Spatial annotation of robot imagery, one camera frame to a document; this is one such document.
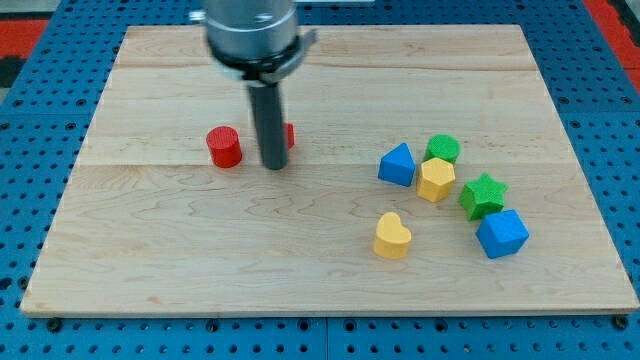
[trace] toy block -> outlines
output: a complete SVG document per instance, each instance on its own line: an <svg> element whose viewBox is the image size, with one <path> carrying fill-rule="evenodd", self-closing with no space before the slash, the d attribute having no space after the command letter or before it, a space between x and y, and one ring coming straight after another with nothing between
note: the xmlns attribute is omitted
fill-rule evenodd
<svg viewBox="0 0 640 360"><path fill-rule="evenodd" d="M452 136L440 134L429 139L423 160L427 161L435 157L455 165L458 155L460 155L458 140Z"/></svg>
<svg viewBox="0 0 640 360"><path fill-rule="evenodd" d="M293 132L292 123L284 123L285 131L287 132L287 149L291 149L296 144L296 137Z"/></svg>
<svg viewBox="0 0 640 360"><path fill-rule="evenodd" d="M517 253L529 238L529 231L518 212L507 210L484 217L476 231L490 259Z"/></svg>
<svg viewBox="0 0 640 360"><path fill-rule="evenodd" d="M378 178L392 183L411 186L416 165L406 143L398 145L380 160Z"/></svg>
<svg viewBox="0 0 640 360"><path fill-rule="evenodd" d="M373 251L388 259L400 259L407 255L411 231L402 225L400 216L394 212L382 215L376 228Z"/></svg>
<svg viewBox="0 0 640 360"><path fill-rule="evenodd" d="M482 219L488 214L499 212L504 207L504 193L509 186L495 181L487 173L475 181L464 185L458 203L467 212L467 219Z"/></svg>
<svg viewBox="0 0 640 360"><path fill-rule="evenodd" d="M207 134L207 146L217 167L231 168L242 160L238 132L229 126L219 126Z"/></svg>
<svg viewBox="0 0 640 360"><path fill-rule="evenodd" d="M453 165L439 158L427 160L420 165L418 196L438 202L451 193L456 174Z"/></svg>

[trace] yellow hexagon block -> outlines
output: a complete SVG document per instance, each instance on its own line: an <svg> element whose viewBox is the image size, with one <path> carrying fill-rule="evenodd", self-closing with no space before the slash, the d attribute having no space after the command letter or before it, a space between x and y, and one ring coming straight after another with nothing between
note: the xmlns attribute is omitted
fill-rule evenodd
<svg viewBox="0 0 640 360"><path fill-rule="evenodd" d="M400 259L407 255L411 231L402 225L400 216L394 212L382 215L376 228L373 251L388 259Z"/></svg>
<svg viewBox="0 0 640 360"><path fill-rule="evenodd" d="M440 158L433 158L420 165L418 196L431 202L440 201L451 193L456 174L453 165Z"/></svg>

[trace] green block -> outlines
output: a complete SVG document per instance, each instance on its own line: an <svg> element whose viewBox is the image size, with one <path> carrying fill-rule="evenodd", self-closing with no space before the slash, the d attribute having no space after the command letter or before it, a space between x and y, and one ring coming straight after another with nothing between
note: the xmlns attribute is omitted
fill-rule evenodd
<svg viewBox="0 0 640 360"><path fill-rule="evenodd" d="M437 157L455 164L458 155L460 155L460 143L458 143L458 140L452 136L440 134L433 136L429 140L427 150L424 153L424 161Z"/></svg>
<svg viewBox="0 0 640 360"><path fill-rule="evenodd" d="M504 207L504 193L509 185L495 181L483 173L475 181L464 185L458 203L467 212L469 221L484 218L486 215L500 212Z"/></svg>

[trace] yellow heart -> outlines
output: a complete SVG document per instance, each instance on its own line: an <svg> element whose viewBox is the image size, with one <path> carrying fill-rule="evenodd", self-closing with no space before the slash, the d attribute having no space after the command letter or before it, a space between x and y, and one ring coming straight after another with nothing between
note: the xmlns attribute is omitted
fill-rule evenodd
<svg viewBox="0 0 640 360"><path fill-rule="evenodd" d="M378 221L373 251L389 259L400 259L407 255L411 231L402 225L400 216L388 212Z"/></svg>

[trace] blue block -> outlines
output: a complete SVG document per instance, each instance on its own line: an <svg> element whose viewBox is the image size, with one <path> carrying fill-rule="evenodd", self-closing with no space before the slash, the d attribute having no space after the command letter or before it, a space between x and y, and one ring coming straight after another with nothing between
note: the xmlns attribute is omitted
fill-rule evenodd
<svg viewBox="0 0 640 360"><path fill-rule="evenodd" d="M484 217L476 236L490 259L515 254L529 238L529 231L515 210Z"/></svg>
<svg viewBox="0 0 640 360"><path fill-rule="evenodd" d="M415 171L416 164L413 162L409 146L402 143L382 157L378 179L408 187L413 182Z"/></svg>

